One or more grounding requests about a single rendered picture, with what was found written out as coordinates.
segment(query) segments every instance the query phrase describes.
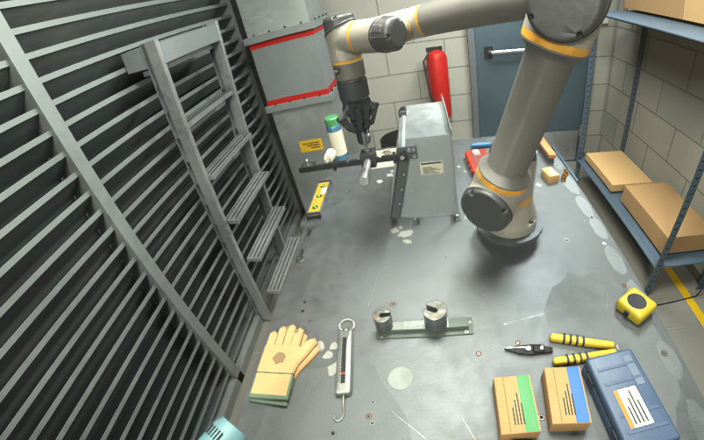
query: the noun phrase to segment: yellow handle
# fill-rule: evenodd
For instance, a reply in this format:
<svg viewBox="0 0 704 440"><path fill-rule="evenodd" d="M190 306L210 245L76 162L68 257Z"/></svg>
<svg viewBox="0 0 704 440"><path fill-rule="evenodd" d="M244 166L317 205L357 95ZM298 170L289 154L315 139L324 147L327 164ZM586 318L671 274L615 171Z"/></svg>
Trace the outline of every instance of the yellow handle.
<svg viewBox="0 0 704 440"><path fill-rule="evenodd" d="M599 356L604 356L605 354L612 354L616 352L616 349L600 350L600 351L586 351L584 353L574 353L567 354L565 356L558 356L552 358L552 366L567 366L567 365L577 365L584 364L585 361L592 358L598 358Z"/></svg>
<svg viewBox="0 0 704 440"><path fill-rule="evenodd" d="M614 341L593 339L592 337L584 337L579 335L567 335L565 333L551 333L550 342L554 342L556 344L574 345L577 347L595 348L599 350L615 348Z"/></svg>

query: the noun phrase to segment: blue door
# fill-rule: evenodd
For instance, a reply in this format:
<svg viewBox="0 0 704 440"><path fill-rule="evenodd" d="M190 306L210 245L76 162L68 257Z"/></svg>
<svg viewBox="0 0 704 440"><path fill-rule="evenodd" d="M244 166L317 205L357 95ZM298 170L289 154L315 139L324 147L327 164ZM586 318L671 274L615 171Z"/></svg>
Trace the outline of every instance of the blue door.
<svg viewBox="0 0 704 440"><path fill-rule="evenodd" d="M479 91L480 137L495 136L501 122L503 109L507 105L509 92L515 83L520 67L521 53L495 55L485 58L485 46L493 50L525 47L520 35L522 21L477 27L473 30L476 46L477 90ZM547 131L578 130L582 121L582 105L585 101L587 59L574 65L572 75L552 115Z"/></svg>

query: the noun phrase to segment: metal ladder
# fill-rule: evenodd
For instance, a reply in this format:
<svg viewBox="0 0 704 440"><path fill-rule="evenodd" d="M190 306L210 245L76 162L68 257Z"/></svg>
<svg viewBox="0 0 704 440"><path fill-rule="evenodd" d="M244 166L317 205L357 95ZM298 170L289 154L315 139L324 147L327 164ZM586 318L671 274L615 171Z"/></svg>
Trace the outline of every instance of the metal ladder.
<svg viewBox="0 0 704 440"><path fill-rule="evenodd" d="M220 88L191 109L184 111L169 69L208 52L213 60ZM153 79L175 142L213 229L254 306L263 318L269 318L269 307L257 287L248 263L261 262L266 257L271 243L275 245L281 256L273 270L267 292L278 294L286 281L289 263L297 252L299 238L284 239L281 235L279 226L286 208L273 206L267 193L265 184L270 172L262 170L257 160L218 23L213 22L165 39L148 41L139 48L124 53L122 58L129 74L142 72ZM222 106L228 109L233 137L226 145L221 145L220 148L211 147L201 153L192 128L208 120ZM228 212L224 212L213 184L237 157L242 158L251 180ZM251 251L244 257L233 235L233 227L241 224L254 201L259 201L266 220L254 240Z"/></svg>

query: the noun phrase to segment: white label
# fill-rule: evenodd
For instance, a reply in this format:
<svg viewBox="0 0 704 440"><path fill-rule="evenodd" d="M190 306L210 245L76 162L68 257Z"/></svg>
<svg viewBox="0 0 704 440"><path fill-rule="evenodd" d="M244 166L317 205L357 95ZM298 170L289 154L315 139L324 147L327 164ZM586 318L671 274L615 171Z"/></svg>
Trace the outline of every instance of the white label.
<svg viewBox="0 0 704 440"><path fill-rule="evenodd" d="M642 395L636 389L636 385L616 389L615 398L617 398L618 405L621 406L623 414L626 416L629 428L637 429L655 423Z"/></svg>
<svg viewBox="0 0 704 440"><path fill-rule="evenodd" d="M444 173L444 162L439 160L438 162L423 162L419 164L419 174L421 175L432 175L432 174L443 174Z"/></svg>

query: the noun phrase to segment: bottle with green cap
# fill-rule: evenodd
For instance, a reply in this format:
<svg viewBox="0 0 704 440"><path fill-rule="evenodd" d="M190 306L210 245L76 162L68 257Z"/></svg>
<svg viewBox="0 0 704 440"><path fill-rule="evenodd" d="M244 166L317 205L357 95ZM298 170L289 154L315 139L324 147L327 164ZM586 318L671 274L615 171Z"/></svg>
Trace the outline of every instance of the bottle with green cap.
<svg viewBox="0 0 704 440"><path fill-rule="evenodd" d="M330 148L324 155L324 161L348 160L349 153L346 150L346 139L344 139L343 127L338 123L338 115L333 114L324 117L324 126L327 128L327 137L330 138Z"/></svg>

